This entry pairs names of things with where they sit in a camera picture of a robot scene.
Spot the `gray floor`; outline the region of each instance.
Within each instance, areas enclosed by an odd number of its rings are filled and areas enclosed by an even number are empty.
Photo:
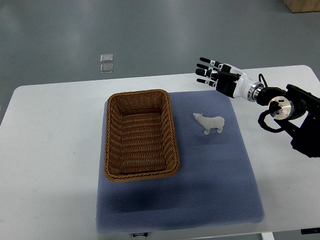
[[[100,73],[104,53],[113,73]],[[293,14],[281,0],[0,0],[0,122],[22,85],[192,73],[199,57],[307,65],[320,79],[320,12]],[[223,238],[243,239],[261,237]]]

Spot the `wicker basket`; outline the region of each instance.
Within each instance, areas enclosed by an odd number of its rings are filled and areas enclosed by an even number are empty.
[[[169,94],[122,92],[107,102],[104,174],[113,182],[163,178],[180,167]]]

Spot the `blue mat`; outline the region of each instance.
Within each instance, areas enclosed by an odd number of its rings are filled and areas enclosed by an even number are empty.
[[[212,91],[170,93],[180,170],[174,176],[111,182],[104,175],[103,119],[96,228],[140,233],[259,223],[264,211],[230,99]],[[193,113],[225,119],[222,133],[204,134]]]

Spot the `robot finger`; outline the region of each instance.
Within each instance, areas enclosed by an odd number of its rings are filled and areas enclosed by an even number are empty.
[[[210,65],[213,65],[215,69],[217,70],[221,70],[221,63],[218,62],[218,61],[215,61],[215,60],[210,60],[208,58],[205,58],[205,57],[200,57],[200,61],[204,62],[204,63],[207,63],[207,64],[210,64]]]
[[[217,71],[221,71],[221,72],[226,72],[226,73],[232,73],[232,74],[244,74],[245,72],[242,71],[241,69],[232,66],[230,64],[226,64],[226,63],[220,63],[218,61],[214,61],[214,60],[210,60],[208,58],[204,58],[204,57],[200,57],[200,60],[202,62],[205,62],[207,64],[211,64],[213,65]]]
[[[198,68],[205,69],[205,70],[214,70],[213,67],[211,67],[211,66],[206,66],[206,65],[203,65],[203,64],[200,64],[200,63],[197,63],[196,66],[197,66]]]
[[[238,73],[231,73],[231,72],[225,72],[225,71],[215,71],[215,70],[206,70],[202,68],[197,68],[195,70],[195,74],[207,77],[215,82],[218,80],[227,80],[227,81],[237,81],[240,78],[240,74]]]
[[[202,76],[202,77],[207,77],[209,79],[215,80],[215,74],[217,73],[216,70],[210,70],[210,69],[203,69],[203,68],[197,68],[195,70],[195,74]]]
[[[210,80],[205,80],[205,79],[201,79],[201,78],[198,78],[196,81],[198,83],[207,84],[207,85],[209,85],[210,87],[213,87],[213,88],[215,88],[217,86],[217,82],[216,81],[210,81]]]

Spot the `white bear toy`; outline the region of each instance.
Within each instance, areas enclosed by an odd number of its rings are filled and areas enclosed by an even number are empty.
[[[217,129],[218,134],[224,129],[225,119],[222,116],[205,117],[202,113],[194,113],[193,116],[204,127],[205,135],[210,133],[210,129]]]

